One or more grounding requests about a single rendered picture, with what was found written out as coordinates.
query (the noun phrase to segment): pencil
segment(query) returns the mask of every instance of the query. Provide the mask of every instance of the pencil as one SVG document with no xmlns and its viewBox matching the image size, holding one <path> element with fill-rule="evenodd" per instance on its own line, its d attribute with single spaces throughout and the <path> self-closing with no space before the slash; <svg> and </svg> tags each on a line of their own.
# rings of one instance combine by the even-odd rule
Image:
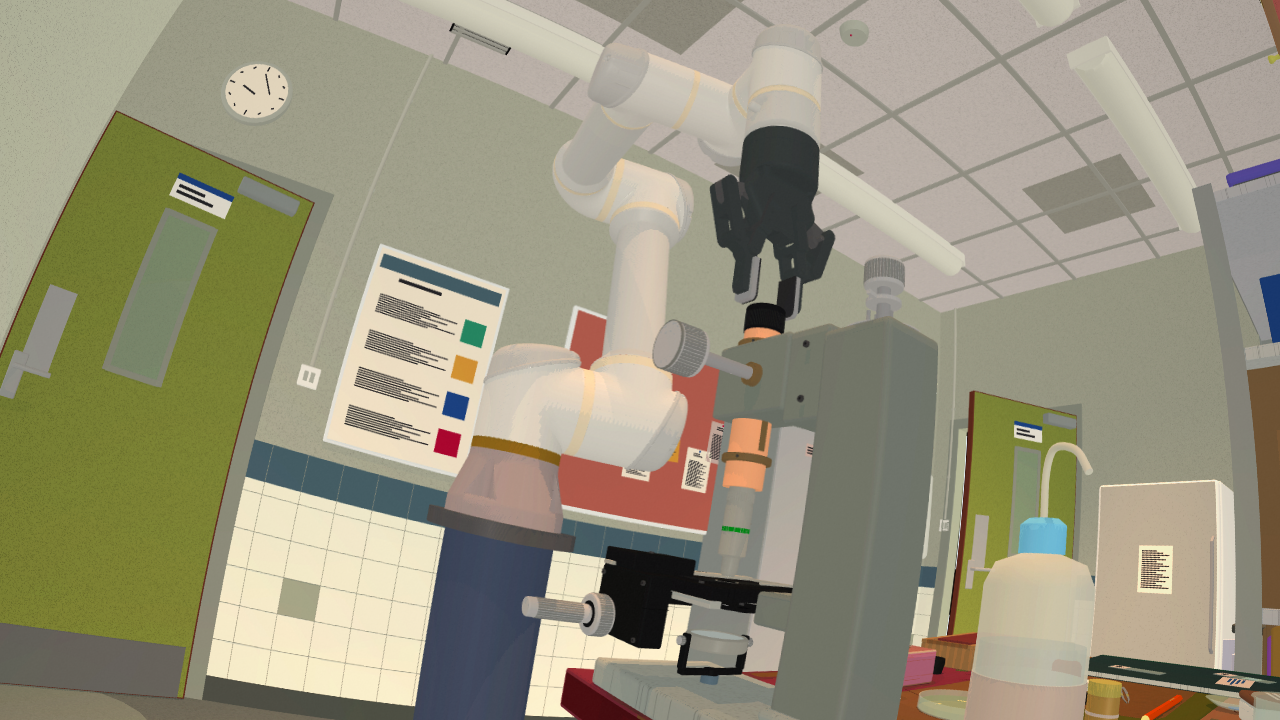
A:
<svg viewBox="0 0 1280 720">
<path fill-rule="evenodd" d="M 1161 715 L 1169 712 L 1170 710 L 1174 708 L 1175 705 L 1178 705 L 1181 701 L 1183 701 L 1183 696 L 1175 694 L 1174 697 L 1171 697 L 1167 701 L 1165 701 L 1160 707 L 1157 707 L 1157 708 L 1147 712 L 1146 715 L 1143 715 L 1142 720 L 1156 720 L 1156 717 L 1160 717 Z"/>
</svg>

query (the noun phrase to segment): wall clock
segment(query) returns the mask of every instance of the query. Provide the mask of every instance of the wall clock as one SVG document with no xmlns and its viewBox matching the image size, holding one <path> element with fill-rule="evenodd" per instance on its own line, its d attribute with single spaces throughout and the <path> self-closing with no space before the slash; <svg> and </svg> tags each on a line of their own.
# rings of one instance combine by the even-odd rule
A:
<svg viewBox="0 0 1280 720">
<path fill-rule="evenodd" d="M 275 65 L 244 65 L 232 70 L 223 83 L 223 106 L 244 123 L 274 120 L 289 105 L 289 78 Z"/>
</svg>

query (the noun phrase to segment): pink box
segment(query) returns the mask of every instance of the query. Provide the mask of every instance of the pink box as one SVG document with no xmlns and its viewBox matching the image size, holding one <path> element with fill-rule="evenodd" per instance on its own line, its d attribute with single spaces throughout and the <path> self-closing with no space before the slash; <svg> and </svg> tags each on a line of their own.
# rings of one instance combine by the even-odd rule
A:
<svg viewBox="0 0 1280 720">
<path fill-rule="evenodd" d="M 938 651 L 933 648 L 909 647 L 906 651 L 906 678 L 902 680 L 902 687 L 932 683 L 933 659 L 937 656 Z"/>
</svg>

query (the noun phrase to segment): ceiling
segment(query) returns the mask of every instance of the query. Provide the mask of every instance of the ceiling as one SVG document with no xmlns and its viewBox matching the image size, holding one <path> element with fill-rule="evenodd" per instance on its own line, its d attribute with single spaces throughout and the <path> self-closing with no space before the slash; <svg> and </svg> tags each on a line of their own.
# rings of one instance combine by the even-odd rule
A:
<svg viewBox="0 0 1280 720">
<path fill-rule="evenodd" d="M 333 0 L 294 1 L 334 9 Z M 764 27 L 810 29 L 826 65 L 824 151 L 952 242 L 966 266 L 943 275 L 820 195 L 818 224 L 859 263 L 904 260 L 906 291 L 941 311 L 1201 245 L 1178 231 L 1068 67 L 1068 53 L 1098 37 L 1111 38 L 1148 94 L 1197 186 L 1222 190 L 1229 172 L 1280 158 L 1280 63 L 1267 63 L 1276 47 L 1258 0 L 1082 0 L 1047 31 L 1016 0 L 513 3 L 602 45 L 640 47 L 726 82 L 746 68 Z M 339 19 L 575 118 L 591 106 L 575 78 L 516 50 L 460 42 L 448 22 L 398 0 L 343 0 Z M 865 45 L 841 42 L 845 19 L 869 26 Z M 708 29 L 691 36 L 690 27 Z M 652 126 L 637 145 L 709 182 L 724 176 L 671 128 Z"/>
</svg>

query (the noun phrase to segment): blue cylindrical pedestal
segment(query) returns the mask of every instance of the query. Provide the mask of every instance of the blue cylindrical pedestal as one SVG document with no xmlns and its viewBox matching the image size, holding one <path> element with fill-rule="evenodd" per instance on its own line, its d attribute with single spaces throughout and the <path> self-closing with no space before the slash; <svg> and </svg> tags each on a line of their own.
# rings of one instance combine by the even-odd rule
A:
<svg viewBox="0 0 1280 720">
<path fill-rule="evenodd" d="M 524 720 L 552 551 L 444 530 L 413 720 Z"/>
</svg>

